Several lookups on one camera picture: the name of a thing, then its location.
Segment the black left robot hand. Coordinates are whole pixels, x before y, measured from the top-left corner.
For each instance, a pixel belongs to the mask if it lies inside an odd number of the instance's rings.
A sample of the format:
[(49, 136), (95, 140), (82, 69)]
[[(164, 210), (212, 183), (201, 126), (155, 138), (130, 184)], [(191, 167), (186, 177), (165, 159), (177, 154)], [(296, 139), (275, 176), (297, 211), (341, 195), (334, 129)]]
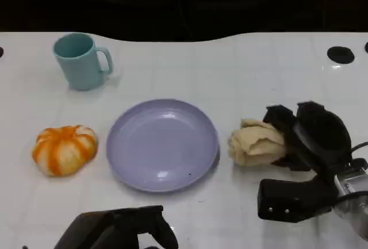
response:
[(150, 234), (163, 248), (178, 248), (163, 217), (163, 206), (85, 212), (68, 226), (56, 248), (139, 248), (138, 236)]

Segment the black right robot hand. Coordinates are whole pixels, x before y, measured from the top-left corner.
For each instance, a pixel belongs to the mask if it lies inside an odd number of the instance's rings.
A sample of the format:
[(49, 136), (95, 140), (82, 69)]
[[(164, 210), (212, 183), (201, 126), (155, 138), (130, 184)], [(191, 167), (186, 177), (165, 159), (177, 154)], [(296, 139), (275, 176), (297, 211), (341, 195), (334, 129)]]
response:
[(297, 113), (283, 105), (267, 107), (263, 122), (283, 134), (285, 156), (273, 165), (320, 174), (352, 160), (351, 138), (342, 119), (313, 101), (297, 104)]

